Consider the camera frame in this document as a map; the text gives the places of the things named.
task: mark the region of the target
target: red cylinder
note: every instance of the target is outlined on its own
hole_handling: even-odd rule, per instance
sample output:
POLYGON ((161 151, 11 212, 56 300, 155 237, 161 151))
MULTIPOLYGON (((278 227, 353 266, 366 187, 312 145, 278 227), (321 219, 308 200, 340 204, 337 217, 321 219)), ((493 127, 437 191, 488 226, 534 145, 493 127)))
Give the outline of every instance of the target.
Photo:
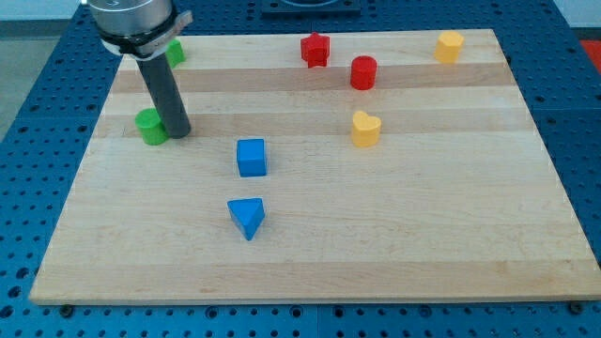
POLYGON ((350 85, 359 90, 371 89, 376 83, 377 70, 375 58, 367 55, 355 57, 350 66, 350 85))

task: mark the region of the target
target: red star block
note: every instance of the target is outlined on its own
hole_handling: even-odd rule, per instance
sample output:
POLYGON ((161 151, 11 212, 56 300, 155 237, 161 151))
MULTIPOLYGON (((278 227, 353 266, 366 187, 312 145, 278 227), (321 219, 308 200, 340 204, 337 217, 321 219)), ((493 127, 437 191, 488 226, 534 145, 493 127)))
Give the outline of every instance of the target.
POLYGON ((328 66, 330 56, 330 37, 314 32, 309 38, 300 40, 300 57, 307 61, 309 68, 328 66))

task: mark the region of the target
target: green cylinder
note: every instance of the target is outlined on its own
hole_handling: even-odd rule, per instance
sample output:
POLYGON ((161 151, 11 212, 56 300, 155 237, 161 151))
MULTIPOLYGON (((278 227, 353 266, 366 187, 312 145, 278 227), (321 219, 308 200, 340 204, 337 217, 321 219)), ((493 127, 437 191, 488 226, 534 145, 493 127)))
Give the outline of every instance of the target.
POLYGON ((135 117, 135 126, 147 145, 158 146, 169 139, 156 108, 148 108, 138 113, 135 117))

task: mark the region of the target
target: blue block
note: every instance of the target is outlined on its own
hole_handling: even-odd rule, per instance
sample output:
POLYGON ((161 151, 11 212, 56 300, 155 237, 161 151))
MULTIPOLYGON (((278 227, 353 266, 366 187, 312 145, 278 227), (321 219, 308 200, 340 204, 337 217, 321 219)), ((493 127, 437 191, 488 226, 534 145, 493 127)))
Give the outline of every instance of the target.
POLYGON ((241 177, 261 177, 267 174, 265 140, 238 140, 236 161, 241 177))
POLYGON ((227 202, 229 214, 246 240, 254 237, 256 229, 265 218, 261 198, 239 199, 227 202))

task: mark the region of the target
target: blue cube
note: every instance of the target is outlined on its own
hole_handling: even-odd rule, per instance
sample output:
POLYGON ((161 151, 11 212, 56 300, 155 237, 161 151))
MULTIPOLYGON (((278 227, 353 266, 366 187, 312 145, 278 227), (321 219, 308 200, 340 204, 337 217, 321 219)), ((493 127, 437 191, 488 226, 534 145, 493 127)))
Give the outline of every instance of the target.
POLYGON ((241 177, 262 177, 267 174, 265 140, 238 140, 236 161, 241 177))

